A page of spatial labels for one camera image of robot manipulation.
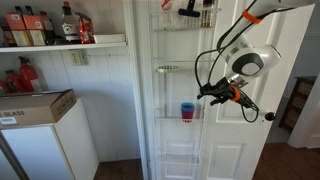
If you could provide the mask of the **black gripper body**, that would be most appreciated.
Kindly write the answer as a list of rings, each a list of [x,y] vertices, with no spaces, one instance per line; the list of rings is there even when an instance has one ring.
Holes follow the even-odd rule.
[[[215,85],[210,83],[200,87],[200,94],[197,99],[201,99],[203,96],[213,96],[214,100],[210,102],[210,105],[224,104],[228,100],[238,103],[240,105],[248,106],[249,99],[240,91],[239,88],[230,84],[226,78],[222,78]]]

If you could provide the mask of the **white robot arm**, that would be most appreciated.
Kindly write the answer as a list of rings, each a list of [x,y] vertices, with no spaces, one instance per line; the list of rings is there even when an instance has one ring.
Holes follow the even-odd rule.
[[[253,101],[241,89],[252,80],[264,75],[281,60],[276,47],[253,42],[250,33],[255,26],[271,14],[290,11],[318,3],[319,0],[253,0],[239,19],[218,40],[216,51],[231,72],[216,84],[207,82],[199,88],[198,99],[213,96],[211,105],[230,100],[245,107]]]

